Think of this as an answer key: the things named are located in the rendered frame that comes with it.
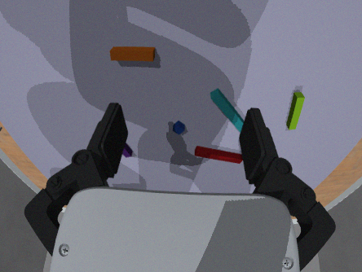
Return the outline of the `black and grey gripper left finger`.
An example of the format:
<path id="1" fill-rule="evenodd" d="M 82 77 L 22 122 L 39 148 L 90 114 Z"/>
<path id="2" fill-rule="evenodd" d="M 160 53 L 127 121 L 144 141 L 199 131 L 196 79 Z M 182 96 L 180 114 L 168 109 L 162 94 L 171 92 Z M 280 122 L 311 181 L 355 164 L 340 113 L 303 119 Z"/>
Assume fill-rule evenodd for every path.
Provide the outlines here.
<path id="1" fill-rule="evenodd" d="M 62 208 L 80 190 L 109 186 L 106 180 L 117 174 L 127 137 L 121 105 L 110 103 L 87 149 L 77 151 L 72 157 L 72 164 L 51 176 L 46 188 L 42 188 L 26 205 L 24 215 L 51 256 Z"/>

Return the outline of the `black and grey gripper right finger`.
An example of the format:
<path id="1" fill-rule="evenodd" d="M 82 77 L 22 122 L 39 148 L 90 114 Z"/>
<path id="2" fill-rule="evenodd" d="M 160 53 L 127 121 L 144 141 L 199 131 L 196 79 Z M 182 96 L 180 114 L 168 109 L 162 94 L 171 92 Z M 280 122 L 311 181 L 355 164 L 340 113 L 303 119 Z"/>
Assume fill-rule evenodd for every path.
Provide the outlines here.
<path id="1" fill-rule="evenodd" d="M 269 195 L 282 201 L 290 215 L 298 219 L 301 271 L 334 233 L 335 222 L 320 201 L 316 201 L 316 193 L 292 173 L 292 165 L 278 156 L 259 108 L 247 111 L 239 141 L 246 180 L 256 187 L 253 194 Z"/>

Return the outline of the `purple rod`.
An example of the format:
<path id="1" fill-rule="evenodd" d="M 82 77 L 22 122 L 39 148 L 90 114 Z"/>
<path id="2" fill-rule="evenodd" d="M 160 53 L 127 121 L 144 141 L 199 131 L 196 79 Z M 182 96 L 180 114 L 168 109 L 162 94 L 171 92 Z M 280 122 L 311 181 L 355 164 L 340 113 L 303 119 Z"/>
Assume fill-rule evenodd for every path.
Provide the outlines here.
<path id="1" fill-rule="evenodd" d="M 123 150 L 123 155 L 125 156 L 125 157 L 131 157 L 132 156 L 132 150 L 130 149 L 130 147 L 127 145 L 127 144 L 125 144 L 125 147 L 124 147 L 124 150 Z"/>

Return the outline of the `orange rod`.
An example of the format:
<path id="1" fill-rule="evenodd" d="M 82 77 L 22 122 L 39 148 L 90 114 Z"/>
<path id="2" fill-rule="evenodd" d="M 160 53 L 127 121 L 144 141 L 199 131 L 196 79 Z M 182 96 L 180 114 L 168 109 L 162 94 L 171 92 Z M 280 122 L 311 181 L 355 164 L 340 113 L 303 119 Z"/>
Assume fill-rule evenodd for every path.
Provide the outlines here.
<path id="1" fill-rule="evenodd" d="M 111 60 L 153 61 L 155 47 L 114 46 L 110 50 Z"/>

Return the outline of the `lime green rod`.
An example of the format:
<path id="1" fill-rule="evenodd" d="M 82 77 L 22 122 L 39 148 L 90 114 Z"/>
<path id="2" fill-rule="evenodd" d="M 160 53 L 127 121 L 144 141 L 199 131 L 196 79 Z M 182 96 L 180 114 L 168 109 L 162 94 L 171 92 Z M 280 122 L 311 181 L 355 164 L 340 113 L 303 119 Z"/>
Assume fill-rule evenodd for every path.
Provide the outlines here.
<path id="1" fill-rule="evenodd" d="M 298 119 L 302 111 L 304 99 L 305 97 L 302 92 L 294 92 L 293 100 L 289 110 L 288 120 L 286 123 L 288 129 L 296 129 Z"/>

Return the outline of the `dark red rod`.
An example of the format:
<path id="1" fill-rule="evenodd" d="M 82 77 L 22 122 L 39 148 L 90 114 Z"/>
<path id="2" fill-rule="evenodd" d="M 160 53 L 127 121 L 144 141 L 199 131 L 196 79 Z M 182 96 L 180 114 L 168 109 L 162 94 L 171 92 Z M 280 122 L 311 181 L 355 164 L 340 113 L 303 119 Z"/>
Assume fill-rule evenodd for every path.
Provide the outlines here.
<path id="1" fill-rule="evenodd" d="M 214 160 L 222 160 L 232 163 L 240 164 L 243 161 L 242 154 L 237 154 L 228 151 L 220 151 L 207 147 L 199 147 L 196 146 L 195 156 L 214 159 Z"/>

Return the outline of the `dark blue block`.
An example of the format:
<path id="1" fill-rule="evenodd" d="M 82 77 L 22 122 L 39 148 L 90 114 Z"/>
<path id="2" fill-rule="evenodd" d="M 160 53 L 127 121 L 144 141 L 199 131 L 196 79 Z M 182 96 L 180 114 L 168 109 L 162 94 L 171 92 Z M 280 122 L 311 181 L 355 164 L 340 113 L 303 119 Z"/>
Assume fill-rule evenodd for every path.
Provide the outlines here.
<path id="1" fill-rule="evenodd" d="M 184 128 L 185 124 L 180 121 L 177 121 L 175 124 L 173 124 L 173 131 L 178 135 L 180 135 L 184 131 Z"/>

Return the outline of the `turquoise rod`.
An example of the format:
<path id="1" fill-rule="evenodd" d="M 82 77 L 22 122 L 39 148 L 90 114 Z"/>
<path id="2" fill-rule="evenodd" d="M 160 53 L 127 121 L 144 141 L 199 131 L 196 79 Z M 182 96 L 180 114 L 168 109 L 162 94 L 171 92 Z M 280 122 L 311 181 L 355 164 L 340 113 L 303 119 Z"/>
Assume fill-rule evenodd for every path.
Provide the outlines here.
<path id="1" fill-rule="evenodd" d="M 223 93 L 218 89 L 210 92 L 211 99 L 221 109 L 221 111 L 227 116 L 227 118 L 234 124 L 234 126 L 241 132 L 244 120 L 241 118 L 236 109 L 230 104 Z"/>

